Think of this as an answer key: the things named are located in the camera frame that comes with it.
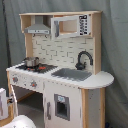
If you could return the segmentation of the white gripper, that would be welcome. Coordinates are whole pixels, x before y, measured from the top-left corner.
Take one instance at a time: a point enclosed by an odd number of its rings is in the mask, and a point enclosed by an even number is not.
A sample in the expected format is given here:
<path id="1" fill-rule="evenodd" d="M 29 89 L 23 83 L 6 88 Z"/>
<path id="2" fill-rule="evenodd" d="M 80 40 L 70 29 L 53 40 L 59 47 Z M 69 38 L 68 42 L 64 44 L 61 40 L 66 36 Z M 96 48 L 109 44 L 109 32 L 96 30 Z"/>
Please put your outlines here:
<path id="1" fill-rule="evenodd" d="M 0 88 L 0 120 L 6 119 L 8 117 L 8 104 L 6 97 L 6 90 Z"/>

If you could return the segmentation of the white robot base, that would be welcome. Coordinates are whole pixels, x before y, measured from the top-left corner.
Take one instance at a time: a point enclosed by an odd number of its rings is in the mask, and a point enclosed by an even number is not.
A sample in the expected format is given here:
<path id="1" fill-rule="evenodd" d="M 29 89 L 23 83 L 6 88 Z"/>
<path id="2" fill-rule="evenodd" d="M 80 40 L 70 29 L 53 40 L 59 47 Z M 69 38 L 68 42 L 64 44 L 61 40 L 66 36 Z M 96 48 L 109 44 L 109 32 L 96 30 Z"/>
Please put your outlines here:
<path id="1" fill-rule="evenodd" d="M 15 117 L 10 123 L 0 128 L 36 128 L 36 125 L 27 116 L 20 115 Z"/>

